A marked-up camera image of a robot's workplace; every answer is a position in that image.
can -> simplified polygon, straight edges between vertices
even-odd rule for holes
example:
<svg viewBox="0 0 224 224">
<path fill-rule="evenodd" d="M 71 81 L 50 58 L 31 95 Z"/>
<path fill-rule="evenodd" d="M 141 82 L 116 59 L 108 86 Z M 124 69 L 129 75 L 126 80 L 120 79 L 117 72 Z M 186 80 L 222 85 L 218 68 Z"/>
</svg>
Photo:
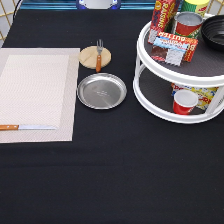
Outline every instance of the can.
<svg viewBox="0 0 224 224">
<path fill-rule="evenodd" d="M 194 12 L 181 12 L 175 16 L 172 33 L 179 36 L 197 39 L 203 18 Z"/>
<path fill-rule="evenodd" d="M 204 17 L 209 0 L 184 0 L 181 12 L 195 12 Z"/>
</svg>

metal plate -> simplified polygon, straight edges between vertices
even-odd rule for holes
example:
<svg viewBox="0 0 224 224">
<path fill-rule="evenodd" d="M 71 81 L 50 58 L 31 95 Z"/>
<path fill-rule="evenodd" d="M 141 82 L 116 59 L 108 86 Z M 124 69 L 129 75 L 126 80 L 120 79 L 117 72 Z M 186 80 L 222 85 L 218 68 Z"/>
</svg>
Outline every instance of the metal plate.
<svg viewBox="0 0 224 224">
<path fill-rule="evenodd" d="M 77 89 L 80 101 L 94 109 L 110 109 L 120 104 L 127 93 L 124 82 L 118 77 L 98 73 L 83 79 Z"/>
</svg>

white shelf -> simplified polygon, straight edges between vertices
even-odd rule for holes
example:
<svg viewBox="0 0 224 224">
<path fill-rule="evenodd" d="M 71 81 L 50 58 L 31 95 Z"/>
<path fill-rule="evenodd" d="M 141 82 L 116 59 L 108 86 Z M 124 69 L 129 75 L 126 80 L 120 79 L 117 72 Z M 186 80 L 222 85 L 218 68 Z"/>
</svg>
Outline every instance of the white shelf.
<svg viewBox="0 0 224 224">
<path fill-rule="evenodd" d="M 184 124 L 200 123 L 216 117 L 224 109 L 224 100 L 222 101 L 224 96 L 224 75 L 220 74 L 218 76 L 211 76 L 211 77 L 191 76 L 176 71 L 172 71 L 171 69 L 168 69 L 164 67 L 162 64 L 159 64 L 156 61 L 154 61 L 149 56 L 149 54 L 145 49 L 145 40 L 147 38 L 146 35 L 149 32 L 150 24 L 151 22 L 146 24 L 145 27 L 142 29 L 137 42 L 137 58 L 136 58 L 136 69 L 135 69 L 133 88 L 138 101 L 145 109 L 147 109 L 154 115 L 176 123 L 184 123 Z M 178 115 L 171 112 L 171 110 L 168 111 L 164 108 L 163 109 L 160 108 L 159 105 L 155 103 L 155 101 L 153 104 L 143 95 L 139 87 L 139 78 L 144 69 L 148 69 L 153 74 L 169 82 L 179 83 L 193 87 L 208 88 L 219 86 L 220 88 L 218 89 L 217 93 L 215 94 L 214 98 L 212 99 L 212 102 L 210 103 L 205 113 L 203 113 L 202 111 L 202 114 L 198 115 Z"/>
<path fill-rule="evenodd" d="M 182 74 L 176 71 L 172 71 L 170 69 L 165 68 L 162 64 L 159 64 L 156 61 L 154 61 L 149 56 L 144 46 L 145 39 L 147 38 L 146 35 L 149 32 L 150 25 L 151 25 L 151 22 L 145 25 L 145 27 L 142 29 L 139 35 L 139 39 L 137 42 L 137 53 L 139 55 L 139 58 L 150 71 L 152 71 L 157 76 L 163 79 L 166 79 L 167 81 L 179 83 L 182 85 L 193 86 L 193 87 L 224 86 L 224 70 L 220 70 L 220 74 L 218 76 L 197 77 L 197 76 L 190 76 L 190 75 Z"/>
</svg>

cup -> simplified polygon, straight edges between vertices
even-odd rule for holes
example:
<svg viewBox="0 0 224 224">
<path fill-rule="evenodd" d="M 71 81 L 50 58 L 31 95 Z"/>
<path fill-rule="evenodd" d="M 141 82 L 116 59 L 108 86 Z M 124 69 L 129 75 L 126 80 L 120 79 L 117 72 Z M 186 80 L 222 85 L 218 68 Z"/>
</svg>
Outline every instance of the cup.
<svg viewBox="0 0 224 224">
<path fill-rule="evenodd" d="M 173 111 L 180 115 L 189 115 L 198 104 L 198 95 L 190 90 L 179 90 L 174 95 Z"/>
<path fill-rule="evenodd" d="M 203 18 L 195 12 L 181 12 L 174 17 L 172 33 L 197 39 Z"/>
</svg>

wooden fork handle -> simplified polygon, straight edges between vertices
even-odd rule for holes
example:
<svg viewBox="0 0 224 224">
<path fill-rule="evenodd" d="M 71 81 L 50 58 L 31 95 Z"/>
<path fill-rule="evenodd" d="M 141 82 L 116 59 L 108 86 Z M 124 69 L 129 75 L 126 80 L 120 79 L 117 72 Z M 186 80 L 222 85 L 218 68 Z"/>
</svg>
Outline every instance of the wooden fork handle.
<svg viewBox="0 0 224 224">
<path fill-rule="evenodd" d="M 18 130 L 19 125 L 0 125 L 0 131 Z"/>
<path fill-rule="evenodd" d="M 101 71 L 101 55 L 98 55 L 96 60 L 96 72 L 100 71 Z"/>
</svg>

